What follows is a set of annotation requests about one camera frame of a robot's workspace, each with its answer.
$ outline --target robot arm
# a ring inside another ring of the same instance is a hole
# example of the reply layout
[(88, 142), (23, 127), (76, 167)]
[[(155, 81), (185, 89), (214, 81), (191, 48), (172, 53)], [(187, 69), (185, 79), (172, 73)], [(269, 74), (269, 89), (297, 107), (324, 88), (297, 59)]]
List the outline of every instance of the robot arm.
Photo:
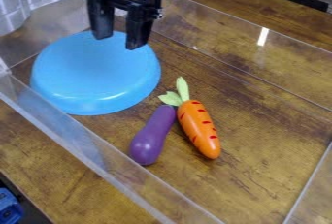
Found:
[(87, 0), (91, 29), (96, 39), (112, 35), (114, 8), (127, 11), (126, 49), (135, 49), (147, 42), (151, 25), (162, 18), (162, 0)]

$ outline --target blue object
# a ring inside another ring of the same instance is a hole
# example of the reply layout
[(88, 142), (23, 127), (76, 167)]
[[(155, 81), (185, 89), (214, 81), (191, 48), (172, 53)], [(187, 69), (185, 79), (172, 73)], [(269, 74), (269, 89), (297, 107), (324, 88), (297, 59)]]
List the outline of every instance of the blue object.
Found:
[(29, 84), (64, 112), (98, 115), (122, 111), (150, 94), (160, 66), (148, 45), (127, 50), (126, 34), (96, 40), (89, 31), (64, 37), (39, 54)]
[(6, 188), (0, 188), (0, 223), (16, 224), (23, 217), (21, 205)]

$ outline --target purple eggplant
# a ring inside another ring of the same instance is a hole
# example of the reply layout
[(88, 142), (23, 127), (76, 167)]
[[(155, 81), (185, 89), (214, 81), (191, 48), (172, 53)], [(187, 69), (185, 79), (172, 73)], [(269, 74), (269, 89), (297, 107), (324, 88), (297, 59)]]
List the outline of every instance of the purple eggplant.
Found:
[(159, 106), (144, 128), (131, 140), (130, 157), (140, 165), (147, 166), (156, 161), (175, 117), (176, 112), (171, 106)]

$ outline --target toy vegetable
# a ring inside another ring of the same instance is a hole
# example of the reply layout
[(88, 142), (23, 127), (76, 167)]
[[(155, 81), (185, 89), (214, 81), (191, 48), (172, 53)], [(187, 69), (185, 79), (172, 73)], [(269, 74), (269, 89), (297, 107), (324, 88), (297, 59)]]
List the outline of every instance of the toy vegetable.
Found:
[(140, 164), (152, 164), (162, 151), (166, 135), (175, 122), (175, 110), (162, 105), (130, 144), (130, 157)]
[(176, 116), (186, 135), (199, 152), (210, 159), (221, 155), (222, 147), (209, 113), (197, 100), (189, 99), (187, 82), (176, 79), (178, 93), (167, 91), (159, 99), (163, 103), (178, 106)]

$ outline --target orange carrot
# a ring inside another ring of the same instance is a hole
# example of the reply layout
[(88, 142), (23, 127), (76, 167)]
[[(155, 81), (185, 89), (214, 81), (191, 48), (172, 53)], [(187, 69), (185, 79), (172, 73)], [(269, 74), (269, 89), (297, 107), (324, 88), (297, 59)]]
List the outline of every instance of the orange carrot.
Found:
[(159, 99), (168, 105), (179, 106), (176, 116), (190, 141), (207, 158), (215, 159), (221, 155), (222, 146), (210, 115), (201, 102), (189, 99), (183, 78), (176, 79), (176, 88), (179, 94), (167, 92)]

